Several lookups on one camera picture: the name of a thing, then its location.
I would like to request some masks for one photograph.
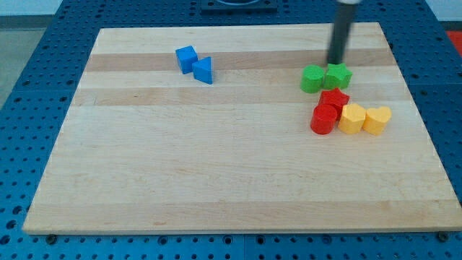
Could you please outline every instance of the green star block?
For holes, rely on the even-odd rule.
[[[324,70],[316,65],[309,65],[303,69],[300,89],[306,93],[316,93],[323,84]]]
[[[327,90],[333,90],[336,87],[341,90],[346,89],[352,75],[353,72],[349,71],[345,64],[328,64],[326,78],[324,79],[324,88]]]

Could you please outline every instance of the blue block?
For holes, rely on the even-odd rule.
[[[175,50],[176,57],[178,60],[178,66],[180,67],[183,74],[187,74],[193,71],[193,63],[196,62],[197,53],[193,46],[186,46]]]
[[[194,79],[207,84],[213,83],[212,80],[212,58],[206,57],[193,63]]]

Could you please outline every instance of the blue pegboard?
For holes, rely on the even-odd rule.
[[[199,1],[64,0],[0,111],[0,259],[462,259],[462,233],[28,236],[21,231],[102,27],[324,23],[334,1],[200,14]],[[462,59],[423,0],[364,0],[379,22],[462,200]]]

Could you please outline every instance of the red cylinder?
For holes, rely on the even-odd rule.
[[[332,105],[318,105],[313,111],[310,126],[316,134],[328,134],[334,129],[336,120],[337,110]]]

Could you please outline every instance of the toy block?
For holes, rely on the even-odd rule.
[[[366,119],[366,110],[356,104],[344,105],[341,112],[339,129],[346,134],[356,134],[361,131]]]
[[[316,65],[309,65],[303,69],[300,89],[306,93],[316,93],[321,89],[324,79],[324,70]]]
[[[193,63],[198,60],[197,53],[193,46],[186,46],[175,50],[178,66],[183,74],[193,71]]]
[[[316,134],[328,134],[334,129],[337,110],[331,105],[318,105],[313,111],[310,127]]]
[[[389,107],[368,108],[366,119],[362,128],[370,134],[380,135],[391,119],[391,109]]]
[[[200,80],[207,84],[213,82],[212,79],[212,58],[206,57],[193,63],[194,79]]]
[[[332,105],[337,110],[337,120],[340,120],[341,111],[348,103],[349,96],[344,94],[338,87],[333,90],[323,90],[319,97],[319,105]]]
[[[347,69],[345,64],[327,64],[326,78],[324,79],[324,88],[332,90],[335,87],[345,89],[348,87],[353,72]]]

